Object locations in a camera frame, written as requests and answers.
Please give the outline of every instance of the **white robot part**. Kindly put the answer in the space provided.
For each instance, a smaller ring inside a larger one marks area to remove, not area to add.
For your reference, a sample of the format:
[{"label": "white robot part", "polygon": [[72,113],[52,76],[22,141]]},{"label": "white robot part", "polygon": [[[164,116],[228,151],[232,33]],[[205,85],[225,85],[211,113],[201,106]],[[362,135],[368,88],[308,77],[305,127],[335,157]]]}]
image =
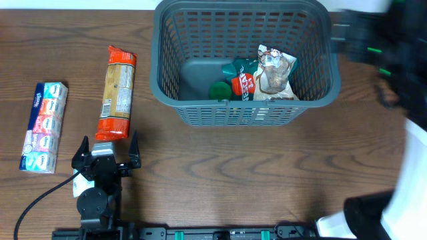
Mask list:
[{"label": "white robot part", "polygon": [[[406,149],[392,199],[383,210],[381,224],[392,240],[420,239],[427,215],[427,132],[406,121]],[[344,212],[323,217],[316,223],[320,237],[355,239]]]}]

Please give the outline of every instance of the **barcode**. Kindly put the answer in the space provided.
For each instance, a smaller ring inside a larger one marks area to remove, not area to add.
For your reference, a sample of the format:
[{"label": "barcode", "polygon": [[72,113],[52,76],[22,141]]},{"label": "barcode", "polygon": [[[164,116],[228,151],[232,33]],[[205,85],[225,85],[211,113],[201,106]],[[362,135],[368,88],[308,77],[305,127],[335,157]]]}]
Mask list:
[{"label": "barcode", "polygon": [[111,103],[105,103],[102,105],[101,117],[108,117],[109,110],[111,109]]}]

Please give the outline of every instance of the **nutrition label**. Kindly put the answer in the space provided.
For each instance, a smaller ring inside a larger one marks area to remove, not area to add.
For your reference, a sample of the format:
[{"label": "nutrition label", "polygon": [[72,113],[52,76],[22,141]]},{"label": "nutrition label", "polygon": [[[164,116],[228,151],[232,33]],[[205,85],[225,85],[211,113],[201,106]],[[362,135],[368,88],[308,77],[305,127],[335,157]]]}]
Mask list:
[{"label": "nutrition label", "polygon": [[119,87],[131,88],[132,71],[133,71],[133,66],[130,66],[130,65],[121,66]]},{"label": "nutrition label", "polygon": [[117,105],[115,107],[116,112],[121,113],[131,113],[131,100],[132,100],[132,90],[120,87],[117,94]]}]

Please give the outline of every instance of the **basket mesh side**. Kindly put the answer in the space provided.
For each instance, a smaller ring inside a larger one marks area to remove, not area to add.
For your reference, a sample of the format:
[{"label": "basket mesh side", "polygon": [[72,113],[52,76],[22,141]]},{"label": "basket mesh side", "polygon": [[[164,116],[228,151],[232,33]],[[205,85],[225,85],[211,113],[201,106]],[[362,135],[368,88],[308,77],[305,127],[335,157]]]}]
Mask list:
[{"label": "basket mesh side", "polygon": [[[321,99],[332,84],[330,60],[323,42],[320,17],[298,6],[253,10],[177,8],[163,18],[159,50],[158,83],[163,93],[177,99],[179,68],[193,58],[257,57],[258,45],[283,50],[298,58],[299,67],[290,78],[302,101]],[[283,125],[305,107],[270,108],[177,108],[190,125]]]},{"label": "basket mesh side", "polygon": [[229,108],[187,107],[176,108],[177,113],[190,125],[284,125],[301,114],[301,107]]}]

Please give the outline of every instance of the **snack package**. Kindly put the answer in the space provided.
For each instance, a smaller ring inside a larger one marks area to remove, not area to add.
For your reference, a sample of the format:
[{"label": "snack package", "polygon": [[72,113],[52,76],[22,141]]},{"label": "snack package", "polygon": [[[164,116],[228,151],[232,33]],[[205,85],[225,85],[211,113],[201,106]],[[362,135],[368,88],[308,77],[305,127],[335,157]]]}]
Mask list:
[{"label": "snack package", "polygon": [[288,81],[290,74],[298,65],[295,57],[260,45],[258,61],[254,100],[298,100]]},{"label": "snack package", "polygon": [[105,88],[99,116],[97,140],[110,141],[126,138],[135,75],[136,57],[121,49],[109,46],[109,61]]},{"label": "snack package", "polygon": [[55,172],[67,93],[62,83],[37,84],[19,170]]},{"label": "snack package", "polygon": [[257,70],[256,59],[235,59],[233,63],[222,66],[222,72],[232,86],[232,100],[254,100],[254,75]]}]

